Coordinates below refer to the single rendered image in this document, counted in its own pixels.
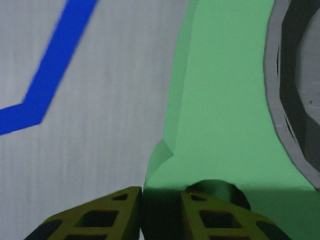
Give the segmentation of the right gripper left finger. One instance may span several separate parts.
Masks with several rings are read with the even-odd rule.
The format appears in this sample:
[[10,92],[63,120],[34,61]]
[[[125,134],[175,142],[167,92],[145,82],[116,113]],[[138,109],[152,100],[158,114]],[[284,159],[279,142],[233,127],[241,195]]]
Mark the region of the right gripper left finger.
[[139,240],[141,186],[131,186],[54,214],[62,224],[47,240]]

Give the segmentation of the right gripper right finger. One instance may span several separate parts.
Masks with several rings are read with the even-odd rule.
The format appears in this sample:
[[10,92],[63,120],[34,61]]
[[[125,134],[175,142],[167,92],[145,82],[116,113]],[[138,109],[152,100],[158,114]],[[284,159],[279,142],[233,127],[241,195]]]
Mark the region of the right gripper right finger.
[[180,240],[269,240],[256,222],[278,227],[263,215],[191,187],[180,191],[177,213]]

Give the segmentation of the blue tape strip with red notch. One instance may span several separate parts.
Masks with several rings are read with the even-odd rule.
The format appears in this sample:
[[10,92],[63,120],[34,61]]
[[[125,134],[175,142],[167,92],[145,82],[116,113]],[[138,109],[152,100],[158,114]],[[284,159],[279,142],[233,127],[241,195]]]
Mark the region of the blue tape strip with red notch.
[[0,110],[0,136],[43,124],[101,0],[70,0],[24,103]]

